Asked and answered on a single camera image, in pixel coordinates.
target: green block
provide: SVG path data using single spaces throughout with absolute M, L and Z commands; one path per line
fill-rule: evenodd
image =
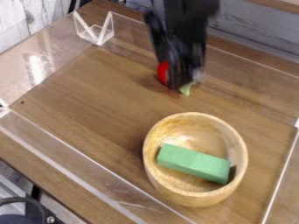
M 195 150 L 187 150 L 166 143 L 161 149 L 157 162 L 163 167 L 223 185 L 229 182 L 230 161 Z

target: wooden table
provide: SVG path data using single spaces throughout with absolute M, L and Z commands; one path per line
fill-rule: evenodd
M 106 1 L 94 1 L 80 14 L 98 24 L 109 11 L 141 18 L 130 9 Z M 145 60 L 139 63 L 131 59 L 135 55 L 125 57 L 107 47 L 92 45 L 10 108 L 194 221 L 258 223 L 295 137 L 298 65 L 211 37 L 207 82 L 186 97 L 157 81 L 153 56 L 149 50 L 147 65 Z M 207 208 L 186 208 L 167 201 L 151 186 L 143 167 L 149 130 L 165 117 L 190 111 L 211 114 L 230 123 L 249 149 L 247 174 L 237 192 Z M 87 222 L 133 223 L 2 133 L 0 144 L 2 159 Z M 297 211 L 289 209 L 286 213 L 290 220 L 297 217 Z

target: wooden bowl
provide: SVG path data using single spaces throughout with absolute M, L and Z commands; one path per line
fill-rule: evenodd
M 158 165 L 157 156 L 165 143 L 226 158 L 231 162 L 226 185 L 194 177 Z M 223 201 L 237 190 L 249 166 L 249 151 L 234 128 L 218 117 L 183 113 L 166 117 L 145 140 L 145 168 L 157 190 L 175 203 L 206 207 Z

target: red part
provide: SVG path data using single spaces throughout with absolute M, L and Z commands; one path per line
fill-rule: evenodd
M 165 61 L 163 63 L 159 64 L 158 66 L 158 77 L 161 82 L 167 86 L 167 72 L 170 68 L 170 63 L 169 61 Z

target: round wooden bowl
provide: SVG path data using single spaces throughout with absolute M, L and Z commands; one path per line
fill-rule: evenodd
M 226 158 L 231 162 L 229 183 L 221 185 L 165 168 L 157 156 L 165 143 Z M 237 190 L 249 166 L 249 151 L 234 128 L 218 117 L 183 113 L 166 117 L 145 140 L 145 168 L 157 190 L 175 203 L 206 207 L 223 201 Z

